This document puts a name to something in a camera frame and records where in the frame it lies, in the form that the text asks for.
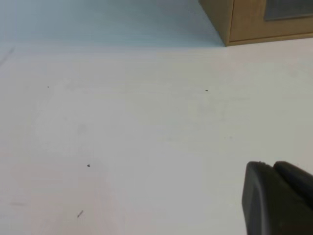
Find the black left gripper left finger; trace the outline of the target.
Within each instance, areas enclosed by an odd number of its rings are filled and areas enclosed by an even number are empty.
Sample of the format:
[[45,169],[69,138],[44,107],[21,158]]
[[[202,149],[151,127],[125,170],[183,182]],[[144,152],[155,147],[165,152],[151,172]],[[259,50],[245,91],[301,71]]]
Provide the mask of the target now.
[[263,162],[249,162],[242,194],[249,235],[311,235],[313,209]]

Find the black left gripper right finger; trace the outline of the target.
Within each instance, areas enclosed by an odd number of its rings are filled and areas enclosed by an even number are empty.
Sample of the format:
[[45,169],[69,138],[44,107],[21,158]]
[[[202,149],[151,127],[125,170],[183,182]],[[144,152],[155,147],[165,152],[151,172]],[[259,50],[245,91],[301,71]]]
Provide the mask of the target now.
[[293,191],[298,196],[300,196],[312,209],[313,176],[308,172],[298,168],[297,166],[284,161],[276,162],[273,168],[293,189]]

